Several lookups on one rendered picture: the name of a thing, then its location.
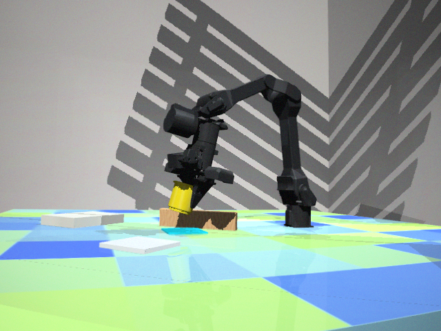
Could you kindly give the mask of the white flat slab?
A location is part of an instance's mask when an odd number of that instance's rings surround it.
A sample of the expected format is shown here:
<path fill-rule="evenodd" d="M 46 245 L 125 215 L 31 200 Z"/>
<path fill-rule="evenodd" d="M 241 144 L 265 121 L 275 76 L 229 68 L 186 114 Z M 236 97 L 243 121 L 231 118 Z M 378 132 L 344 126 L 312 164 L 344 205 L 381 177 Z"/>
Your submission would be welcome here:
<path fill-rule="evenodd" d="M 115 241 L 99 242 L 100 248 L 109 248 L 137 254 L 149 254 L 152 252 L 157 252 L 180 245 L 180 241 L 156 239 L 149 237 L 130 237 Z"/>

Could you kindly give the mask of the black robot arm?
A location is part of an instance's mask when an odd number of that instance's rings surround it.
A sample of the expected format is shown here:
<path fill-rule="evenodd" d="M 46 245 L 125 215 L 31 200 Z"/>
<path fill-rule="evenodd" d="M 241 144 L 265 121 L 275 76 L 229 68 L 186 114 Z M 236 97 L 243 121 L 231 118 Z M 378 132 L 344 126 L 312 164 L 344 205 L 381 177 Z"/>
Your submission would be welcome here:
<path fill-rule="evenodd" d="M 265 74 L 241 86 L 205 94 L 197 99 L 192 109 L 173 103 L 164 118 L 163 129 L 185 138 L 194 135 L 193 141 L 204 141 L 216 146 L 219 130 L 227 130 L 228 127 L 223 119 L 216 121 L 210 118 L 224 114 L 235 103 L 259 92 L 272 103 L 280 121 L 283 173 L 277 176 L 277 190 L 283 205 L 287 205 L 284 226 L 313 228 L 311 206 L 316 206 L 317 198 L 309 189 L 307 177 L 300 167 L 296 117 L 301 107 L 301 92 L 296 86 Z M 200 148 L 187 147 L 184 152 L 167 154 L 167 162 L 168 168 L 194 166 L 201 169 Z"/>

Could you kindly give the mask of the yellow cup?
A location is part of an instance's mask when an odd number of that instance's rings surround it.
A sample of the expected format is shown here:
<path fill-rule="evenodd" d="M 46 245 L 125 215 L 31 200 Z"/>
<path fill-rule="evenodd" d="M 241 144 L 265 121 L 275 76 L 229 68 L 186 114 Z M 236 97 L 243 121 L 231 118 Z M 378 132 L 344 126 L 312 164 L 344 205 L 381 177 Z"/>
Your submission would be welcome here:
<path fill-rule="evenodd" d="M 193 208 L 190 208 L 193 186 L 180 181 L 173 182 L 174 187 L 168 203 L 169 209 L 190 215 L 193 210 Z"/>

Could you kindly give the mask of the light brown wooden beam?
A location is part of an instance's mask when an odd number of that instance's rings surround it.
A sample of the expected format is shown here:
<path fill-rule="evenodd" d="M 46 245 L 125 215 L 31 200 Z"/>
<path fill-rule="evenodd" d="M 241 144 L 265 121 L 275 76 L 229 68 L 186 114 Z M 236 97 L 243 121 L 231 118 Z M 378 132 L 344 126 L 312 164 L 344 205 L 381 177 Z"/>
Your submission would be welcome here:
<path fill-rule="evenodd" d="M 237 212 L 192 210 L 187 215 L 166 208 L 159 209 L 158 226 L 236 231 L 237 225 Z"/>

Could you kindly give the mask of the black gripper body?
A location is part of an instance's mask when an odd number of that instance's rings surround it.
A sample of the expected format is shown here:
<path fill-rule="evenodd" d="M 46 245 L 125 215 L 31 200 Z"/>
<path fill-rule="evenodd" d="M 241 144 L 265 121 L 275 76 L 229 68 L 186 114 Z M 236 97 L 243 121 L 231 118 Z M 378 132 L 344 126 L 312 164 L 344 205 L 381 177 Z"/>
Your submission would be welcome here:
<path fill-rule="evenodd" d="M 196 178 L 197 175 L 197 179 L 203 179 L 211 182 L 214 182 L 214 180 L 219 180 L 223 183 L 233 184 L 234 174 L 232 171 L 212 167 L 214 155 L 218 155 L 218 151 L 215 150 L 216 146 L 214 144 L 204 141 L 192 141 L 192 144 L 188 144 L 187 147 L 190 147 L 191 149 L 195 149 L 196 147 L 200 148 L 202 156 L 201 169 L 195 168 L 195 164 L 193 166 L 187 166 L 186 168 L 168 168 L 167 162 L 165 164 L 164 171 L 190 178 Z"/>

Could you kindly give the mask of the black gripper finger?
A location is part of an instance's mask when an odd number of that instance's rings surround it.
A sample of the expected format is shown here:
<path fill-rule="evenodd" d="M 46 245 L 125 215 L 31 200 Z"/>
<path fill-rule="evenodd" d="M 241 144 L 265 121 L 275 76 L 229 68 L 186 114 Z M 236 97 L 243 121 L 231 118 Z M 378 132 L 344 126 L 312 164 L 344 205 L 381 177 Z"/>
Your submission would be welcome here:
<path fill-rule="evenodd" d="M 186 183 L 186 184 L 189 184 L 189 185 L 193 185 L 192 180 L 191 180 L 190 177 L 185 177 L 185 176 L 181 176 L 181 175 L 177 175 L 177 177 L 179 177 L 180 180 L 181 180 L 183 183 Z"/>
<path fill-rule="evenodd" d="M 193 183 L 192 198 L 190 208 L 195 208 L 207 191 L 216 183 L 191 177 Z"/>

